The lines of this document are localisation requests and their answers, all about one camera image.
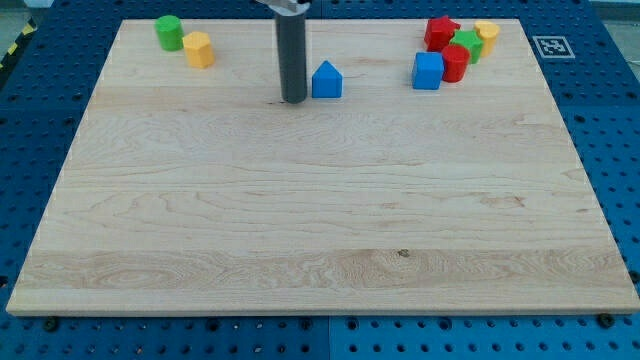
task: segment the red cylinder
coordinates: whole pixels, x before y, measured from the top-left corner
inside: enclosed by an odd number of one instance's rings
[[[442,49],[442,59],[444,60],[444,74],[442,81],[458,82],[464,77],[467,71],[467,64],[471,53],[467,48],[460,45],[447,45]]]

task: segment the wooden table surface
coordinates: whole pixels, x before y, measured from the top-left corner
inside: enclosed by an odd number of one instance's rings
[[[461,21],[472,28],[472,21]],[[516,20],[458,84],[411,88],[424,20],[308,21],[281,102],[273,22],[197,20],[216,64],[124,21],[14,315],[573,314],[638,296]]]

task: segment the blue block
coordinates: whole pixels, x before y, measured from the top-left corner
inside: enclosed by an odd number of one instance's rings
[[[313,74],[311,96],[314,98],[339,98],[342,96],[342,74],[324,61]]]
[[[411,74],[414,89],[438,90],[443,73],[442,54],[437,52],[416,53]]]

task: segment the red star-shaped block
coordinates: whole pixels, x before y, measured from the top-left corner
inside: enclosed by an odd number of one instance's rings
[[[447,15],[437,19],[429,19],[427,31],[424,34],[427,51],[442,51],[445,46],[449,45],[456,29],[460,29],[460,24],[451,21]]]

